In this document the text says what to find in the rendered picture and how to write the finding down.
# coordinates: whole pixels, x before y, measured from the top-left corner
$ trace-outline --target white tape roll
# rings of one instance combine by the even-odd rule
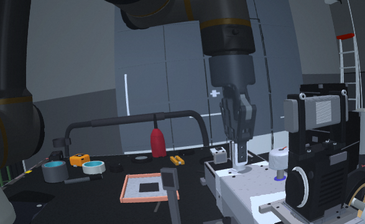
[[[105,170],[105,163],[102,161],[90,161],[83,164],[85,174],[102,174]]]

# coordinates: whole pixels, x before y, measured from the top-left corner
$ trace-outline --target black square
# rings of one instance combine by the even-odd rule
[[[139,184],[140,192],[158,192],[159,191],[159,183],[145,183]]]

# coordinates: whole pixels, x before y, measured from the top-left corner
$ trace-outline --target ladder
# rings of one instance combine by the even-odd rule
[[[353,39],[354,42],[354,50],[349,52],[343,52],[343,42],[342,40],[346,39]],[[362,79],[361,79],[361,71],[360,71],[360,65],[359,65],[359,55],[358,55],[358,45],[356,43],[356,37],[354,34],[344,34],[337,36],[337,39],[340,42],[340,83],[344,83],[344,69],[347,68],[355,68],[355,82],[354,83],[346,83],[349,85],[355,84],[355,98],[348,98],[348,100],[355,100],[355,109],[362,108],[363,107],[363,98],[362,98]],[[353,67],[344,67],[344,54],[350,54],[354,53],[355,57],[355,66]]]

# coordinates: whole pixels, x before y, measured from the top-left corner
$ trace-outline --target red cylinder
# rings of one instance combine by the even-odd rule
[[[150,146],[152,147],[152,156],[154,158],[167,156],[164,136],[160,129],[153,129],[152,134],[150,135]]]

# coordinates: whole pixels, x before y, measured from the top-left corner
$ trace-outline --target white ribbed cap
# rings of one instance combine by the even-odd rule
[[[284,170],[289,168],[289,148],[273,149],[269,152],[269,168]]]

